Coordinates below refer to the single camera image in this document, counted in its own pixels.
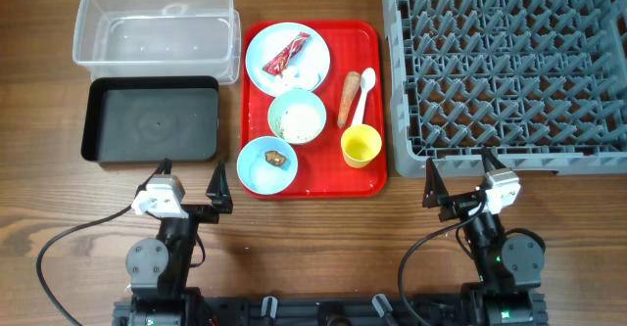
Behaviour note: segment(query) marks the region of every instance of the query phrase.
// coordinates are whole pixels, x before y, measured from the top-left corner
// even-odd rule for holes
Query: wood grain
[[[113,213],[132,199],[151,164],[106,165],[79,154],[86,70],[72,61],[79,0],[0,0],[0,325],[64,325],[35,277],[34,262],[55,234]],[[261,20],[361,19],[383,35],[381,0],[235,0],[243,29]],[[382,47],[386,119],[389,52]],[[220,155],[228,160],[233,215],[202,226],[207,262],[190,285],[208,297],[371,297],[398,295],[396,273],[406,249],[442,227],[420,207],[423,180],[400,177],[387,146],[390,178],[374,198],[260,202],[235,174],[238,83],[220,91]],[[202,202],[216,163],[175,166],[186,202]],[[453,192],[477,178],[447,181]],[[506,227],[547,240],[541,291],[553,325],[623,325],[627,316],[627,176],[522,174],[523,191],[506,210]],[[128,249],[156,234],[157,223],[128,214],[73,234],[44,261],[50,286],[84,324],[108,325],[113,302],[128,299]],[[442,237],[410,261],[407,289],[454,292],[477,279],[455,238]]]

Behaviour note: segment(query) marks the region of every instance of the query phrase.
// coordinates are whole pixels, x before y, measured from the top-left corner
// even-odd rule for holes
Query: white spoon
[[[362,82],[360,87],[362,88],[362,94],[360,95],[360,101],[357,103],[357,108],[355,109],[355,115],[353,116],[353,125],[359,125],[363,123],[363,113],[365,111],[365,99],[368,96],[368,92],[374,87],[376,83],[376,74],[374,73],[373,68],[368,68],[363,71],[362,74]]]

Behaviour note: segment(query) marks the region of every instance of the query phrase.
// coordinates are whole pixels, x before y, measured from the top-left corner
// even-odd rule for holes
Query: gray dish drying rack
[[[397,171],[627,173],[627,0],[383,0]]]

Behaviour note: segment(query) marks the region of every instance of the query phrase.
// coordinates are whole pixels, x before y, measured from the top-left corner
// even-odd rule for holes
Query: red wrapper
[[[276,55],[276,57],[272,58],[262,70],[271,74],[271,75],[279,75],[281,74],[285,68],[287,68],[287,62],[294,57],[297,53],[301,52],[303,49],[303,45],[307,42],[307,39],[310,38],[308,33],[300,32],[296,38],[287,45],[287,47],[283,48],[283,50]]]

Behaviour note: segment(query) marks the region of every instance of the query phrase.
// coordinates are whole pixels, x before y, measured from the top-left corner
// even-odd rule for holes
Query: white plate
[[[255,86],[270,96],[278,96],[270,91],[270,86],[274,83],[274,75],[263,71],[262,68],[287,47],[299,32],[308,33],[310,38],[287,65],[298,67],[299,72],[305,70],[318,74],[319,81],[311,91],[314,91],[329,73],[331,63],[329,48],[319,33],[300,23],[276,23],[268,26],[258,33],[248,46],[246,71]]]

